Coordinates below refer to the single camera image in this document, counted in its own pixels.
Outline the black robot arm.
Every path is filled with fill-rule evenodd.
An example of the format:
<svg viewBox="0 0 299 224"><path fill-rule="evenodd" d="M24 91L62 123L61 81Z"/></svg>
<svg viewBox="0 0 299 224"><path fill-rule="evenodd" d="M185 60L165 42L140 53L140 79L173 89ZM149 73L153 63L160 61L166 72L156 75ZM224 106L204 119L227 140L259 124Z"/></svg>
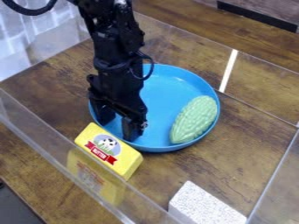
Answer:
<svg viewBox="0 0 299 224"><path fill-rule="evenodd" d="M132 142L146 127L146 106L140 97L150 76L142 67L150 57L140 52L145 33L134 20L130 0L73 0L73 4L94 48L97 74L86 76L89 105L102 125L121 116L122 138Z"/></svg>

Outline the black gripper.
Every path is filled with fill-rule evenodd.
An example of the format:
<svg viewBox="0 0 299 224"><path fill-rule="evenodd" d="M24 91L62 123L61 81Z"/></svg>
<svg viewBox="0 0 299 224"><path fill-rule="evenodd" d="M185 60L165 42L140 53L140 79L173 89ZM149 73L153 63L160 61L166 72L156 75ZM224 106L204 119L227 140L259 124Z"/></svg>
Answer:
<svg viewBox="0 0 299 224"><path fill-rule="evenodd" d="M148 126L146 106L140 96L144 81L142 59L133 57L113 66L94 61L97 75L89 74L88 99L96 120L106 125L116 114L121 115L122 138L133 142Z"/></svg>

